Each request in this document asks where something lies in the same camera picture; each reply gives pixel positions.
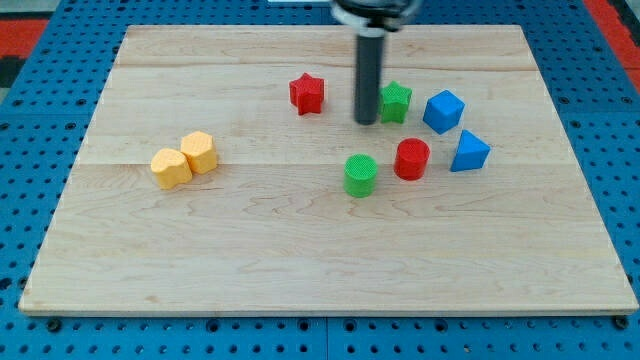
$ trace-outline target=red star block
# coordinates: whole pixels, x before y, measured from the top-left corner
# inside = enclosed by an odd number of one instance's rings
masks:
[[[289,82],[289,97],[298,108],[298,115],[308,112],[320,114],[324,101],[324,79],[302,74],[299,79]]]

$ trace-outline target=yellow block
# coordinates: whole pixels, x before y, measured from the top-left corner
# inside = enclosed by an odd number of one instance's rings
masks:
[[[204,174],[218,167],[218,153],[213,136],[202,131],[183,137],[180,151],[187,157],[193,172]]]
[[[174,149],[158,151],[151,159],[151,171],[156,174],[161,189],[171,189],[177,184],[190,181],[193,177],[186,156]]]

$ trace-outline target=blue block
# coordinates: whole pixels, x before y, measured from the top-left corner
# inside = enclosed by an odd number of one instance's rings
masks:
[[[464,102],[451,91],[444,90],[427,101],[422,121],[442,135],[460,122]]]
[[[489,155],[491,147],[469,130],[462,130],[456,156],[451,164],[451,171],[480,169]]]

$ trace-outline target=wood grain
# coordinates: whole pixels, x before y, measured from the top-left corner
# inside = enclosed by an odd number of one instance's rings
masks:
[[[522,32],[410,26],[385,81],[413,88],[407,122],[352,120],[344,27],[130,27],[20,302],[29,315],[525,316],[638,307]],[[327,84],[299,117],[288,82]],[[451,173],[461,127],[422,123],[444,88],[492,146]],[[161,191],[162,147],[213,134],[217,169]],[[425,177],[392,171],[406,137]],[[376,192],[342,190],[348,156]]]

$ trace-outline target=blue perforated surface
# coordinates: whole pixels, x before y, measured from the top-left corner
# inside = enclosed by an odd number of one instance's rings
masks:
[[[420,24],[520,24],[640,283],[640,98],[580,1],[427,1]],[[0,107],[0,358],[638,358],[639,317],[56,319],[16,308],[128,24],[332,24],[266,0],[63,0]]]

